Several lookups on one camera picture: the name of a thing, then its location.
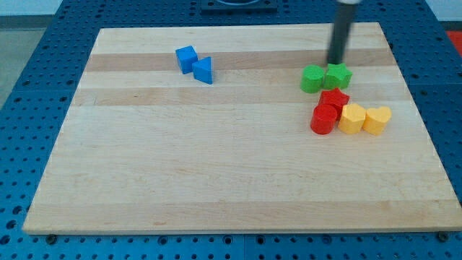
yellow heart block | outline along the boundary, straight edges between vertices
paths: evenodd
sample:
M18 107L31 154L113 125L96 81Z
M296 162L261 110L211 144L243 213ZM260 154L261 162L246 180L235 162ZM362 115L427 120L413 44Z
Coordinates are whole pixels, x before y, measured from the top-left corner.
M361 131L366 119L366 110L356 103L344 105L341 111L339 129L345 134L356 134Z
M362 128L366 132L377 136L382 134L390 119L391 109L389 107L368 108Z

wooden board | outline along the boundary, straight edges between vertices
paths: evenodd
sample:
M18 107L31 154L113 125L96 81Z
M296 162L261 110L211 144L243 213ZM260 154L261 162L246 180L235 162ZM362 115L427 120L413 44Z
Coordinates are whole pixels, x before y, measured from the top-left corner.
M23 229L31 234L460 230L462 209L377 23L355 24L346 92L381 136L318 136L330 25L103 29ZM212 56L214 84L175 49Z

